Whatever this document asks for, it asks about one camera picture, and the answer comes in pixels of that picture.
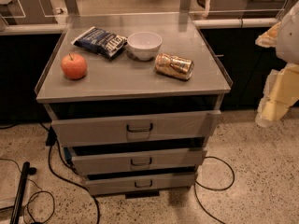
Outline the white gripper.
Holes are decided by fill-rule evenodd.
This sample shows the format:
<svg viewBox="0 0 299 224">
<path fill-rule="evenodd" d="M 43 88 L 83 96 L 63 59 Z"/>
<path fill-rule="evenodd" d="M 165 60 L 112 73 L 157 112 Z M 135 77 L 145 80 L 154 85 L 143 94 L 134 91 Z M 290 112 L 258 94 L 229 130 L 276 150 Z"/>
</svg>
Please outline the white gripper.
<svg viewBox="0 0 299 224">
<path fill-rule="evenodd" d="M 278 22 L 259 35 L 255 44 L 264 48 L 274 48 L 277 45 L 279 26 Z M 256 124 L 264 128 L 275 125 L 298 100 L 299 65 L 288 63 L 278 72 L 273 89 L 267 97 L 261 99 L 255 117 Z"/>
</svg>

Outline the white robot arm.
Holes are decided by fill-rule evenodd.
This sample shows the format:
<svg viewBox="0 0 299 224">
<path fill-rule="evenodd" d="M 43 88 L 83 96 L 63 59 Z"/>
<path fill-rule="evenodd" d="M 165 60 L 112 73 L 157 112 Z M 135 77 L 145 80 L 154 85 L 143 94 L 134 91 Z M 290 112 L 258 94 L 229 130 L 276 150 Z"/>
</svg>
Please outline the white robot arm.
<svg viewBox="0 0 299 224">
<path fill-rule="evenodd" d="M 255 122 L 269 127 L 281 120 L 299 100 L 299 2 L 280 22 L 259 35 L 255 43 L 275 48 L 277 57 L 287 63 L 280 71 L 272 69 L 269 73 L 257 109 Z"/>
</svg>

